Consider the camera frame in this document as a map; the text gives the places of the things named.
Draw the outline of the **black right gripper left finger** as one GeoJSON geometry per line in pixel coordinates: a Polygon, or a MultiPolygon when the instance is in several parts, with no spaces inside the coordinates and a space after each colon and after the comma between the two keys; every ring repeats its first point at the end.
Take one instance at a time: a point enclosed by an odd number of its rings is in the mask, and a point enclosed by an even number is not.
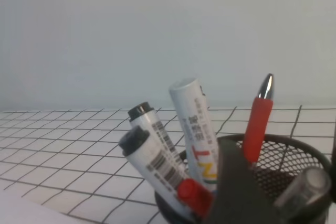
{"type": "Polygon", "coordinates": [[[205,223],[283,223],[236,141],[220,137],[217,193],[205,223]]]}

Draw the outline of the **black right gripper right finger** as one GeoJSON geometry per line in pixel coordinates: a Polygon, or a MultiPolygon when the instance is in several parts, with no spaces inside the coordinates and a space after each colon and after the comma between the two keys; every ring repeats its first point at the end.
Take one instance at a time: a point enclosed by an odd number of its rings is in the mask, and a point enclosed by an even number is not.
{"type": "Polygon", "coordinates": [[[333,148],[331,155],[331,179],[335,179],[335,162],[336,162],[336,129],[334,129],[333,148]]]}

